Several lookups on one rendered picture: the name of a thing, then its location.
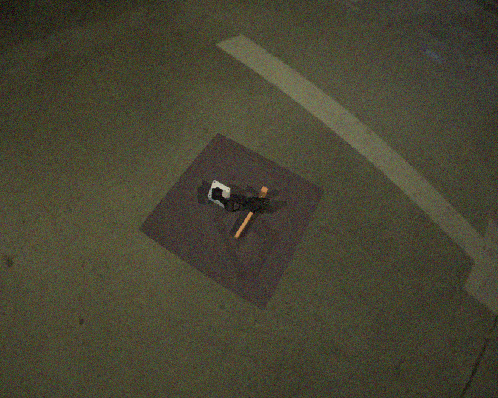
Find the brown wooden post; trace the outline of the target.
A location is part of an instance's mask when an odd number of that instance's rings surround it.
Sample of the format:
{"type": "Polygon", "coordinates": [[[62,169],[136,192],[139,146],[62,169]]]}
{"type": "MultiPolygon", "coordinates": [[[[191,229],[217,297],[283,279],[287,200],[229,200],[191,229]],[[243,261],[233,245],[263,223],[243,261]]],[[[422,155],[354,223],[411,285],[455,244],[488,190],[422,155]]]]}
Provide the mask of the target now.
{"type": "Polygon", "coordinates": [[[267,191],[268,191],[268,188],[263,186],[263,188],[260,191],[259,198],[265,198],[267,191]]]}

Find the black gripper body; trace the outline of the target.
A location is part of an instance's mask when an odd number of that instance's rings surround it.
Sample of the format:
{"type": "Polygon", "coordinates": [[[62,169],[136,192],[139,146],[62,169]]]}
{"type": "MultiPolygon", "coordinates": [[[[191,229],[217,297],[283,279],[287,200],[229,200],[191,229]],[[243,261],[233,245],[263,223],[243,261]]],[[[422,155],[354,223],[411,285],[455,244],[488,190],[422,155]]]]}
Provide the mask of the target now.
{"type": "MultiPolygon", "coordinates": [[[[251,202],[251,198],[249,198],[249,197],[246,199],[245,203],[248,203],[248,202],[251,202]]],[[[258,208],[259,212],[262,214],[264,213],[265,209],[266,209],[266,207],[264,207],[264,206],[262,206],[261,208],[258,208]]]]}

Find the long wooden board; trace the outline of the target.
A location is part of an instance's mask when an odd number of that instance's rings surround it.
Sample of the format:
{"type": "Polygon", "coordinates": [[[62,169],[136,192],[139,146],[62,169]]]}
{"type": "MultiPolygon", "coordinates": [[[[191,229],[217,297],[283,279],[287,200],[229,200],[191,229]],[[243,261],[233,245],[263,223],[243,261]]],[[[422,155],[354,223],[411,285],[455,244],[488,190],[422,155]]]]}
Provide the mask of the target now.
{"type": "Polygon", "coordinates": [[[249,219],[251,218],[251,216],[253,215],[252,212],[250,212],[246,219],[244,220],[244,222],[242,223],[241,227],[239,228],[238,232],[236,233],[236,235],[234,236],[235,239],[238,239],[238,237],[240,236],[241,232],[243,231],[244,227],[246,226],[246,224],[248,223],[249,219]]]}

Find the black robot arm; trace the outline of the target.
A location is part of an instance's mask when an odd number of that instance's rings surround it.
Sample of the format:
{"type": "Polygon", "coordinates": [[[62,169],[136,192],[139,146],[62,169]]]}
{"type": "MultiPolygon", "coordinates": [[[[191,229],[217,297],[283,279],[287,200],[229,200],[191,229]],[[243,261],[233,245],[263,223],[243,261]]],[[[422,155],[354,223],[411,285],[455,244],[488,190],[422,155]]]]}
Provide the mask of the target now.
{"type": "Polygon", "coordinates": [[[262,205],[269,205],[269,199],[266,198],[259,198],[259,197],[252,197],[251,202],[248,203],[239,203],[236,200],[227,200],[222,196],[222,191],[220,188],[212,188],[212,193],[211,193],[211,198],[213,200],[218,200],[221,202],[221,204],[224,205],[225,209],[228,212],[237,212],[237,211],[243,211],[245,209],[249,209],[250,212],[256,213],[258,208],[261,208],[262,205]],[[239,205],[239,208],[236,210],[234,209],[234,203],[237,203],[239,205]]]}

